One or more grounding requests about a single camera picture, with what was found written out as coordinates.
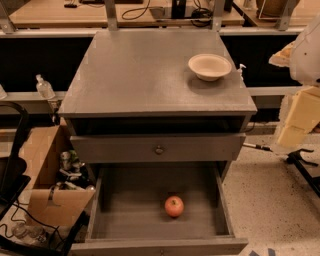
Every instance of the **cardboard box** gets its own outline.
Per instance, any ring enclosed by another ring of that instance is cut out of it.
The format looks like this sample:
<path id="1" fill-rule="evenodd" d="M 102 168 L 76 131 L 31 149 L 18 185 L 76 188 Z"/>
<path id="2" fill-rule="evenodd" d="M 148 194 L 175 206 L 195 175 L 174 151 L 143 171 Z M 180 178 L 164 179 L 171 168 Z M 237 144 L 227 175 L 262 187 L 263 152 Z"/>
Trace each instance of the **cardboard box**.
<path id="1" fill-rule="evenodd" d="M 60 169 L 60 153 L 72 149 L 62 126 L 39 127 L 20 151 L 27 161 L 25 175 L 31 177 L 27 189 L 32 189 L 29 213 L 38 221 L 51 226 L 73 226 L 95 191 L 52 189 Z M 39 225 L 31 218 L 28 225 Z"/>

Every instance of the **red apple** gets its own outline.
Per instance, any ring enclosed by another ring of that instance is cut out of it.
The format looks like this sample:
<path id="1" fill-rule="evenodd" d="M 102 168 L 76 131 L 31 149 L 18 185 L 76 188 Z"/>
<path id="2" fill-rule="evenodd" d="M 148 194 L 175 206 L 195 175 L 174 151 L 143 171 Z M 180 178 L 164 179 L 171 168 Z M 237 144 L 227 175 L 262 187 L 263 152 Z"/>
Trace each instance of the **red apple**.
<path id="1" fill-rule="evenodd" d="M 180 197 L 178 196 L 170 196 L 167 198 L 164 208 L 166 210 L 166 213 L 170 217 L 179 217 L 183 210 L 184 210 L 184 204 Z"/>

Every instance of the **drawer knob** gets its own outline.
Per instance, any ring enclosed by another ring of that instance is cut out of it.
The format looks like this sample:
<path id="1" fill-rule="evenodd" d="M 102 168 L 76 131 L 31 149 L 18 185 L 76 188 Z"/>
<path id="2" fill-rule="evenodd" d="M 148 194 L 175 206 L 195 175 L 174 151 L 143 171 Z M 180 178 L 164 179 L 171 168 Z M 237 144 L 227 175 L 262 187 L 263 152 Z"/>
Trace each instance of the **drawer knob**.
<path id="1" fill-rule="evenodd" d="M 157 155 L 161 155 L 164 152 L 164 148 L 161 146 L 157 146 L 154 151 L 156 152 Z"/>

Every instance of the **drawer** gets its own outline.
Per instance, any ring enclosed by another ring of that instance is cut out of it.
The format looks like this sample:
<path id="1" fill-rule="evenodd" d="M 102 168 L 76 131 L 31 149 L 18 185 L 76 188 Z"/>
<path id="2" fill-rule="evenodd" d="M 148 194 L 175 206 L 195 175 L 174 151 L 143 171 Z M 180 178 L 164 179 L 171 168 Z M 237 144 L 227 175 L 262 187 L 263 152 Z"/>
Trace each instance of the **drawer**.
<path id="1" fill-rule="evenodd" d="M 164 202 L 178 195 L 185 210 L 169 217 Z M 100 170 L 88 235 L 73 256 L 237 255 L 214 162 L 110 164 Z"/>
<path id="2" fill-rule="evenodd" d="M 85 163 L 236 160 L 245 134 L 72 136 Z"/>

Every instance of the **metal post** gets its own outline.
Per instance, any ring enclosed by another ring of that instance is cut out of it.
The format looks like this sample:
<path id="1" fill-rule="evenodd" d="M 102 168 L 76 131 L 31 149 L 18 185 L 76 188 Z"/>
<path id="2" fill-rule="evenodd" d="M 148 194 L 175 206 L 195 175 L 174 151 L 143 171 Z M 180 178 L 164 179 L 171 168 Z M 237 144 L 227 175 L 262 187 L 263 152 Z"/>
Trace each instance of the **metal post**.
<path id="1" fill-rule="evenodd" d="M 221 29 L 222 15 L 224 11 L 225 0 L 216 0 L 213 9 L 213 18 L 211 29 L 219 31 Z"/>
<path id="2" fill-rule="evenodd" d="M 290 23 L 290 18 L 293 13 L 294 8 L 297 6 L 298 0 L 287 0 L 285 7 L 283 9 L 280 19 L 276 23 L 276 28 L 280 31 L 287 30 Z"/>
<path id="3" fill-rule="evenodd" d="M 6 34 L 11 34 L 14 31 L 16 31 L 15 26 L 11 22 L 7 9 L 0 0 L 0 26 L 2 28 L 2 31 Z"/>
<path id="4" fill-rule="evenodd" d="M 104 0 L 104 3 L 107 11 L 108 29 L 111 31 L 118 30 L 115 0 Z"/>

